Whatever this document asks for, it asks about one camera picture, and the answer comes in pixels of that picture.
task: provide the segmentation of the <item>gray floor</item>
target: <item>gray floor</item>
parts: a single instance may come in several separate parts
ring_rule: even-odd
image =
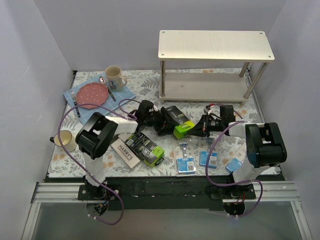
[[[250,208],[252,202],[246,203]],[[119,212],[103,215],[116,220]],[[302,239],[290,202],[261,202],[235,219],[205,209],[126,210],[115,226],[87,217],[85,203],[42,203],[33,240]]]

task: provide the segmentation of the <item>floral tablecloth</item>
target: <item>floral tablecloth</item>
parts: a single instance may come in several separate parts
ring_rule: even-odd
[[[184,70],[171,70],[172,72],[192,72],[192,73],[239,73],[240,68],[217,68],[217,69],[184,69]],[[84,81],[100,74],[101,72],[91,71],[91,72],[77,72],[73,86],[79,85]],[[154,102],[154,104],[161,108],[176,105],[193,123],[197,123],[201,115],[203,114],[203,108],[208,103],[205,102],[165,102],[160,104],[159,101],[159,80],[160,71],[159,70],[133,70],[133,71],[123,71],[122,74],[127,77],[128,87],[133,93],[136,94],[136,100],[149,100]],[[237,110],[245,120],[253,123],[261,122],[261,116],[258,113],[256,104],[252,96],[250,100],[240,106],[239,104],[233,104],[235,110]],[[138,103],[128,102],[123,106],[126,111],[132,111],[138,108]],[[214,108],[214,113],[219,115],[219,108]],[[71,112],[63,122],[62,129],[69,130],[74,136],[82,128],[78,117]],[[172,136],[157,136],[156,132],[152,128],[145,129],[143,131],[152,141],[157,143],[165,151],[164,161],[154,168],[149,168],[143,162],[139,163],[135,168],[130,169],[129,166],[117,155],[117,153],[109,147],[108,151],[103,156],[103,167],[106,177],[158,177],[158,176],[175,176],[176,168],[174,162],[174,152],[172,147]],[[218,168],[210,169],[210,175],[227,175],[228,173],[224,171],[221,166],[225,163],[245,142],[244,139],[238,137],[224,136],[218,145]],[[195,155],[198,154],[198,148],[195,146]],[[83,165],[84,158],[82,153],[77,148],[71,153],[80,163]],[[50,178],[75,178],[82,177],[85,172],[73,161],[66,153],[60,148],[55,147],[53,150],[52,158],[50,161],[50,166],[48,169],[48,176]],[[198,175],[205,175],[204,168],[197,167]],[[275,169],[272,167],[265,171],[263,174],[276,174]]]

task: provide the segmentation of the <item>wooden shelf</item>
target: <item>wooden shelf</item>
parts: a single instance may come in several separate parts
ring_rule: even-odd
[[[263,31],[161,30],[158,57],[167,60],[272,62]]]
[[[165,74],[165,96],[161,100],[246,102],[245,77],[238,73],[190,73],[167,72]]]

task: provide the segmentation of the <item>cream mug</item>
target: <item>cream mug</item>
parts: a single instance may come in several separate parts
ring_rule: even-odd
[[[119,66],[108,66],[104,70],[104,73],[111,90],[114,92],[120,92],[128,83],[127,78],[121,75],[121,68]]]
[[[68,150],[68,152],[72,152],[76,149],[77,144],[74,136],[68,130],[60,131],[61,141],[63,146]],[[59,142],[58,134],[53,137],[50,137],[50,142],[53,142],[55,145],[61,148],[61,144]]]

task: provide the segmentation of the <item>clear plastic packaging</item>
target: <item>clear plastic packaging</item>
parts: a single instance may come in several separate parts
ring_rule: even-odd
[[[246,157],[247,157],[247,145],[246,143],[244,143],[235,152],[235,154],[232,155],[232,157],[230,157],[230,159],[223,166],[223,169],[229,174],[233,173],[235,170],[241,167]]]
[[[199,137],[199,142],[198,142],[199,167],[201,168],[206,167],[209,151],[215,140],[216,140],[215,137],[210,137],[210,138]],[[216,169],[217,167],[218,167],[218,153],[215,151],[215,149],[213,149],[209,159],[208,168]]]
[[[191,138],[172,139],[175,169],[177,176],[197,174],[194,141]]]

